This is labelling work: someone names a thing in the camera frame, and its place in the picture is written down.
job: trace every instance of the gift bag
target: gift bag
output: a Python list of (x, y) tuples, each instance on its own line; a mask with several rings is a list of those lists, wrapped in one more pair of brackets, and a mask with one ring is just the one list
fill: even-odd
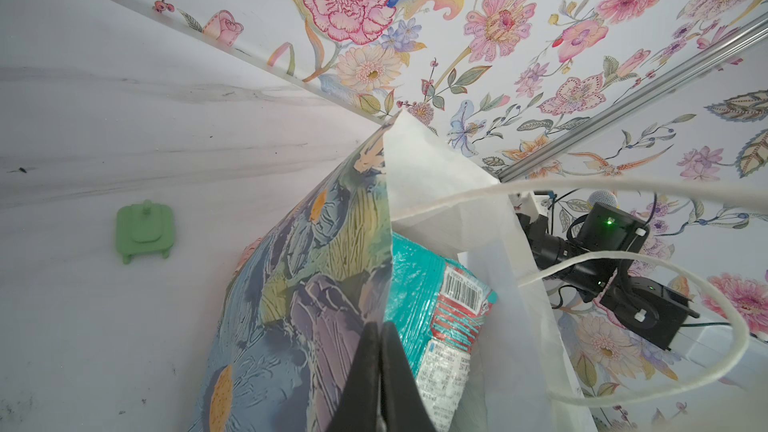
[(462, 264), (498, 299), (472, 348), (451, 430), (593, 430), (541, 284), (506, 197), (420, 216), (407, 210), (498, 180), (408, 114), (355, 150), (262, 239), (226, 290), (190, 432), (323, 432), (365, 322), (383, 318), (392, 234)]

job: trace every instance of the white label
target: white label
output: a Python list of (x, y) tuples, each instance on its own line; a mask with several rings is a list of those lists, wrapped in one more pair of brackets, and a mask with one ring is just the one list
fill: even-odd
[(440, 293), (465, 306), (475, 315), (480, 314), (480, 305), (483, 302), (482, 289), (472, 278), (456, 272), (450, 265), (446, 267)]
[(418, 393), (437, 432), (448, 432), (469, 375), (469, 354), (431, 340), (416, 376)]

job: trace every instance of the green silicone toy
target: green silicone toy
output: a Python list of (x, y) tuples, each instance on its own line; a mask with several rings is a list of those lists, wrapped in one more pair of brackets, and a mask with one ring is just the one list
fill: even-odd
[(174, 213), (170, 207), (145, 200), (118, 210), (116, 245), (123, 264), (129, 264), (134, 255), (152, 252), (162, 252), (163, 258), (168, 258), (175, 240)]

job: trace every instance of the microphone head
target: microphone head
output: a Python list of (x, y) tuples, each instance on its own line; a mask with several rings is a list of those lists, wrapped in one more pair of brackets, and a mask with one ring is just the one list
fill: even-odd
[(609, 190), (596, 190), (589, 195), (587, 203), (590, 207), (594, 207), (598, 202), (604, 206), (619, 207), (618, 198)]

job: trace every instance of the floral wall panel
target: floral wall panel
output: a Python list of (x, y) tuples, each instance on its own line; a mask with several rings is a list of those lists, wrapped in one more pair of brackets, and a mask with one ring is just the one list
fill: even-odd
[[(768, 186), (768, 91), (764, 79), (768, 43), (757, 44), (738, 66), (724, 64), (685, 88), (667, 95), (646, 110), (574, 146), (567, 154), (532, 176), (644, 176), (681, 180), (705, 186)], [(523, 149), (537, 141), (524, 142)], [(589, 210), (591, 191), (574, 192), (554, 206), (555, 231), (563, 234), (572, 221)], [(620, 207), (642, 219), (654, 208), (653, 194), (621, 192)], [(651, 235), (641, 253), (671, 259), (707, 278), (731, 300), (750, 326), (768, 340), (768, 263), (764, 253), (768, 216), (752, 210), (684, 197), (659, 196), (650, 222)], [(692, 297), (701, 322), (722, 322), (717, 304), (694, 284), (662, 268), (634, 262), (634, 276), (655, 281)], [(550, 282), (558, 302), (561, 284)], [(622, 388), (640, 390), (650, 382), (690, 377), (701, 369), (684, 354), (662, 351), (627, 331), (600, 305), (581, 302), (562, 290), (564, 306), (555, 313), (562, 337), (586, 394), (612, 394)], [(725, 343), (730, 333), (724, 332)], [(768, 343), (757, 339), (752, 349), (768, 354)], [(670, 398), (624, 408), (593, 410), (599, 430), (628, 430), (703, 414), (725, 400), (748, 395), (728, 379)]]
[(116, 1), (371, 117), (407, 110), (490, 172), (768, 10), (764, 0)]

